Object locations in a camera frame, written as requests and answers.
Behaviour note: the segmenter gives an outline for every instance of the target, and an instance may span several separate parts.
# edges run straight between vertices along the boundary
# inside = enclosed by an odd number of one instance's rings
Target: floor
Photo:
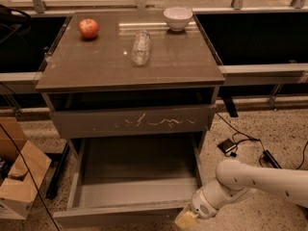
[[[243,102],[236,101],[239,117],[230,117],[224,106],[218,102],[218,113],[232,126],[252,137],[259,138],[266,149],[274,156],[283,168],[294,169],[302,161],[302,150],[308,140],[308,101],[284,100],[276,101],[276,110],[272,109],[264,100]],[[218,115],[215,115],[211,130],[206,136],[200,154],[204,180],[208,182],[215,176],[216,165],[225,159],[217,145],[228,138],[232,138],[235,131]],[[44,152],[61,152],[65,141],[61,140],[45,111],[24,112],[19,119],[24,133],[30,141]],[[259,142],[246,141],[240,144],[237,159],[246,164],[259,167],[262,147]],[[53,214],[65,210],[68,201],[72,174],[76,159],[70,153],[59,182],[58,195],[53,200],[46,199],[45,194],[51,180],[54,168],[49,168],[45,181],[40,188],[40,194]],[[308,158],[301,167],[308,169]],[[198,225],[188,230],[307,230],[307,210],[282,200],[266,192],[258,191],[249,199],[228,205],[218,212],[215,218],[201,220]],[[0,230],[33,231],[56,230],[49,216],[43,209],[37,197],[33,208],[26,220],[0,219]],[[180,230],[173,222],[133,223],[117,226],[89,227],[80,231],[124,231],[124,230]]]

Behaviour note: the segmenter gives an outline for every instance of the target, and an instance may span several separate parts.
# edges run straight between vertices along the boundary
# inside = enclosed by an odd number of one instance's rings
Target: bowl
[[[182,31],[190,23],[193,12],[186,8],[169,8],[164,11],[168,27],[172,31]]]

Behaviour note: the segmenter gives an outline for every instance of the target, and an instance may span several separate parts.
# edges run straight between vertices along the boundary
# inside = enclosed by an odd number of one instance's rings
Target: white robotic arm
[[[240,202],[261,190],[308,208],[308,171],[252,167],[236,160],[224,160],[216,178],[199,189],[175,223],[180,228],[196,224],[198,218],[212,218],[226,204]]]

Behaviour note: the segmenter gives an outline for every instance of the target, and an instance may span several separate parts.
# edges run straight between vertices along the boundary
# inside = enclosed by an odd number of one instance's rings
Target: red apple
[[[93,19],[83,19],[78,28],[85,39],[94,39],[98,35],[98,25]]]

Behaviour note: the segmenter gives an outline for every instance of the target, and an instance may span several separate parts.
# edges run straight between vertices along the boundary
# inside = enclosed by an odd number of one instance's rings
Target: clear water bottle
[[[146,31],[136,34],[132,49],[132,61],[137,65],[146,64],[150,57],[151,37]]]

